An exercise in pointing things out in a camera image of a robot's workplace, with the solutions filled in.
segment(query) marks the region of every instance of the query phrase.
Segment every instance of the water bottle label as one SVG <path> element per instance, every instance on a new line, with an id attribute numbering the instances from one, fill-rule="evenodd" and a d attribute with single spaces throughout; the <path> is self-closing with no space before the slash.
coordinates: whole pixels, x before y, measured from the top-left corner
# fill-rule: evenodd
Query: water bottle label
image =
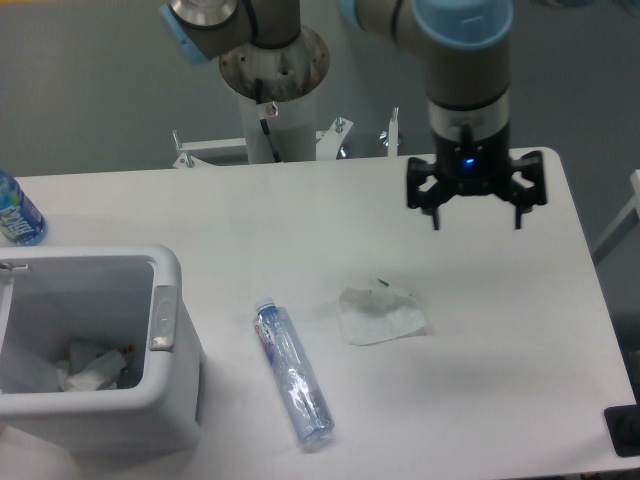
<path id="1" fill-rule="evenodd" d="M 260 343 L 262 344 L 262 348 L 264 349 L 264 353 L 266 353 L 267 358 L 269 359 L 269 364 L 273 364 L 273 357 L 276 354 L 276 345 L 273 341 L 273 332 L 271 329 L 264 324 L 262 321 L 258 321 L 255 324 L 255 331 L 260 339 Z"/>
<path id="2" fill-rule="evenodd" d="M 0 229 L 13 242 L 25 242 L 38 235 L 44 226 L 42 215 L 29 198 L 20 192 L 11 204 L 0 210 Z"/>

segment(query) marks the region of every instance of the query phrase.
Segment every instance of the bottle cap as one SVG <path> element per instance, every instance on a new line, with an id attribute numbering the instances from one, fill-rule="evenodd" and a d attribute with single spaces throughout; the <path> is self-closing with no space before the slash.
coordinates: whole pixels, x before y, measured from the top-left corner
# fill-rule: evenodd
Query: bottle cap
<path id="1" fill-rule="evenodd" d="M 263 308 L 267 308 L 267 307 L 275 307 L 276 304 L 273 301 L 273 298 L 271 297 L 267 297 L 267 298 L 263 298 L 262 300 L 258 300 L 256 302 L 256 312 L 260 313 L 260 311 Z"/>

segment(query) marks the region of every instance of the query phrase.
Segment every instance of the black object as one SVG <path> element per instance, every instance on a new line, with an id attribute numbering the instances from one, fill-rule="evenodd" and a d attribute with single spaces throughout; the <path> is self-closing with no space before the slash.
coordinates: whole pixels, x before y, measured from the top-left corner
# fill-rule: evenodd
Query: black object
<path id="1" fill-rule="evenodd" d="M 604 411 L 613 448 L 620 457 L 640 455 L 640 405 L 609 407 Z"/>
<path id="2" fill-rule="evenodd" d="M 407 165 L 407 206 L 420 208 L 440 229 L 438 207 L 453 196 L 495 194 L 516 207 L 516 229 L 522 227 L 522 215 L 534 205 L 547 204 L 542 152 L 536 150 L 520 159 L 512 159 L 508 148 L 509 126 L 480 142 L 474 142 L 471 127 L 462 127 L 460 142 L 435 135 L 436 161 L 427 163 L 411 157 Z M 527 186 L 513 178 L 520 172 L 531 182 Z M 429 177 L 436 183 L 421 191 Z"/>

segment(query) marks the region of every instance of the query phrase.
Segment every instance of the trash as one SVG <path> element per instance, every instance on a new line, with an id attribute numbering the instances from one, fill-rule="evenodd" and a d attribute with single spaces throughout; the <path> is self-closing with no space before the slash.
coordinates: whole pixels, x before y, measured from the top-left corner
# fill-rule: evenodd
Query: trash
<path id="1" fill-rule="evenodd" d="M 409 292 L 379 278 L 372 283 L 370 290 L 346 288 L 338 299 L 340 324 L 350 344 L 427 335 L 427 320 Z"/>
<path id="2" fill-rule="evenodd" d="M 81 372 L 67 378 L 65 392 L 105 390 L 114 385 L 127 366 L 118 350 L 111 350 L 89 363 Z"/>
<path id="3" fill-rule="evenodd" d="M 128 368 L 133 364 L 135 351 L 133 345 L 110 350 L 95 342 L 71 342 L 69 360 L 60 360 L 55 364 L 60 391 L 132 388 L 140 382 L 141 377 Z"/>

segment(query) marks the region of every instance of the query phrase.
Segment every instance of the metal bolt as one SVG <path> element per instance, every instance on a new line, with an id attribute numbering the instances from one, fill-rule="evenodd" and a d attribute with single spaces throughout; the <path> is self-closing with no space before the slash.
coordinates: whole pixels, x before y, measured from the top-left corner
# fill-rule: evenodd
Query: metal bolt
<path id="1" fill-rule="evenodd" d="M 174 130 L 173 131 L 173 141 L 176 144 L 176 150 L 180 151 L 182 150 L 182 142 L 180 141 L 180 139 L 178 138 L 178 131 Z"/>
<path id="2" fill-rule="evenodd" d="M 389 148 L 389 134 L 386 130 L 380 132 L 378 139 L 380 140 L 380 145 Z M 400 134 L 400 132 L 398 132 L 398 146 L 400 145 L 402 145 L 402 135 Z"/>
<path id="3" fill-rule="evenodd" d="M 275 117 L 278 114 L 278 107 L 275 103 L 271 102 L 267 105 L 266 112 L 270 117 Z"/>
<path id="4" fill-rule="evenodd" d="M 338 117 L 336 119 L 336 132 L 337 133 L 342 133 L 342 129 L 346 124 L 347 123 L 344 121 L 344 118 Z"/>
<path id="5" fill-rule="evenodd" d="M 341 145 L 340 149 L 338 150 L 338 155 L 336 157 L 336 160 L 344 160 L 345 158 L 349 158 L 349 151 L 348 151 L 348 147 L 347 145 Z"/>

